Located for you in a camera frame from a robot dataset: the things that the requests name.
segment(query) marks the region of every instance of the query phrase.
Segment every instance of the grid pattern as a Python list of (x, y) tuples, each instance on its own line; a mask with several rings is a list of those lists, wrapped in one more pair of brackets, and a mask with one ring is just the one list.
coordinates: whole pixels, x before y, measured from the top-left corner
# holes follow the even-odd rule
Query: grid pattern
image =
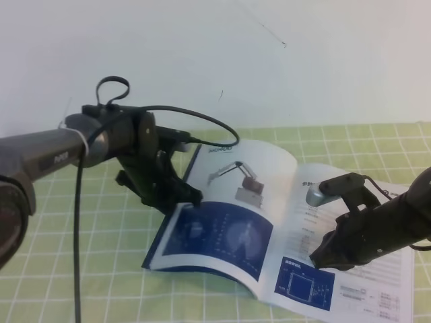
[[(376, 180), (410, 184), (431, 166), (431, 123), (241, 129), (283, 147), (300, 163), (331, 164)], [(194, 133), (225, 139), (218, 131)], [(184, 171), (191, 152), (173, 157)], [(162, 216), (118, 186), (120, 166), (84, 172), (81, 203), (83, 322), (310, 322), (254, 300), (242, 286), (201, 273), (141, 270)], [(19, 252), (0, 271), (0, 322), (73, 322), (74, 167), (35, 184), (38, 213)], [(414, 322), (431, 322), (431, 252), (417, 253)]]

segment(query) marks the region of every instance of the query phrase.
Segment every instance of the black cable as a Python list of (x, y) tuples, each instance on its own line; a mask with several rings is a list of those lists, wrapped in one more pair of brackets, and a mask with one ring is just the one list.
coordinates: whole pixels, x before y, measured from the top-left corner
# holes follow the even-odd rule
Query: black cable
[[(201, 118), (207, 120), (209, 122), (215, 123), (218, 126), (226, 129), (230, 133), (232, 133), (235, 137), (235, 141), (233, 143), (211, 143), (209, 141), (204, 141), (196, 138), (191, 138), (190, 143), (200, 143), (204, 145), (211, 145), (216, 147), (232, 147), (239, 143), (240, 137), (238, 133), (228, 125), (222, 123), (221, 121), (214, 119), (210, 116), (206, 116), (202, 113), (177, 108), (174, 106), (142, 106), (135, 109), (127, 109), (106, 121), (99, 129), (94, 131), (87, 139), (87, 145), (90, 147), (97, 137), (103, 133), (106, 129), (112, 127), (115, 123), (129, 118), (130, 116), (138, 115), (147, 111), (155, 111), (155, 110), (163, 110), (163, 111), (172, 111), (183, 114), (188, 114), (190, 116), (195, 116), (197, 118)], [(75, 322), (81, 323), (81, 288), (80, 288), (80, 272), (79, 272), (79, 208), (81, 203), (81, 184), (82, 184), (82, 173), (84, 170), (84, 160), (85, 160), (85, 148), (83, 147), (80, 155), (79, 155), (79, 163), (76, 174), (76, 187), (75, 187), (75, 210), (73, 214), (73, 275), (74, 275), (74, 286), (75, 286)]]
[[(362, 177), (366, 178), (367, 180), (369, 180), (371, 182), (371, 184), (374, 185), (375, 188), (377, 188), (377, 190), (382, 193), (383, 195), (385, 195), (389, 200), (391, 200), (392, 198), (389, 196), (389, 194), (387, 194), (384, 190), (382, 190), (380, 188), (379, 185), (377, 185), (377, 183), (370, 177), (367, 175), (362, 175)], [(414, 244), (411, 244), (409, 246), (411, 249), (413, 250), (417, 250), (417, 251), (431, 251), (431, 246), (415, 246)]]
[(379, 185), (377, 185), (377, 183), (368, 175), (362, 175), (363, 178), (369, 180), (371, 182), (371, 184), (374, 185), (374, 187), (380, 192), (382, 193), (388, 200), (391, 200), (392, 198), (389, 196), (389, 194), (387, 192), (385, 192), (384, 190), (382, 190), (380, 188)]

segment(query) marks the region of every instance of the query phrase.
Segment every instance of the page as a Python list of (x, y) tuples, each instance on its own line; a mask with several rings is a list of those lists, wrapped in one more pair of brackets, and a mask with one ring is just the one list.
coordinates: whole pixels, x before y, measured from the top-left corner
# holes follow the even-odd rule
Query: page
[[(310, 261), (309, 255), (323, 236), (335, 229), (335, 219), (348, 209), (341, 199), (310, 207), (305, 201), (308, 187), (342, 174), (346, 172), (321, 164), (298, 167), (287, 207), (289, 217), (277, 230), (278, 249), (271, 249), (276, 269), (269, 275), (273, 278), (267, 283), (265, 301), (328, 322), (411, 322), (414, 261), (410, 248), (348, 271), (318, 271)], [(407, 190), (400, 185), (377, 184), (392, 196)], [(369, 181), (366, 187), (381, 203), (387, 201)]]
[(203, 266), (221, 271), (255, 295), (273, 228), (283, 223), (296, 160), (262, 141), (232, 148), (203, 146), (188, 183), (203, 193), (199, 208), (179, 205), (151, 269)]

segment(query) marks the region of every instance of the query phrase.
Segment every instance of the robot arm illustration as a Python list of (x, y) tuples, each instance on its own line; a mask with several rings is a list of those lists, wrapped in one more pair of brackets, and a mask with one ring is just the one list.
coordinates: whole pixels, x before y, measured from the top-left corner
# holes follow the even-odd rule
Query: robot arm illustration
[(239, 169), (244, 175), (242, 181), (242, 187), (238, 187), (235, 194), (235, 199), (255, 207), (260, 208), (262, 205), (262, 192), (264, 185), (257, 181), (257, 175), (251, 170), (243, 161), (234, 161), (233, 163), (220, 168), (217, 172), (212, 173), (208, 176), (207, 186), (209, 186), (213, 180), (231, 172), (232, 170)]

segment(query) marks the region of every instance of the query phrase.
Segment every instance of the white backdrop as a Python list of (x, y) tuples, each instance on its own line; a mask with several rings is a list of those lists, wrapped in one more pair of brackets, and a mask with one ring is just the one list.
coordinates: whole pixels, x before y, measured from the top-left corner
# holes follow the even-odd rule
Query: white backdrop
[(3, 0), (0, 135), (55, 127), (107, 75), (131, 82), (126, 104), (236, 127), (431, 120), (430, 12), (428, 0)]

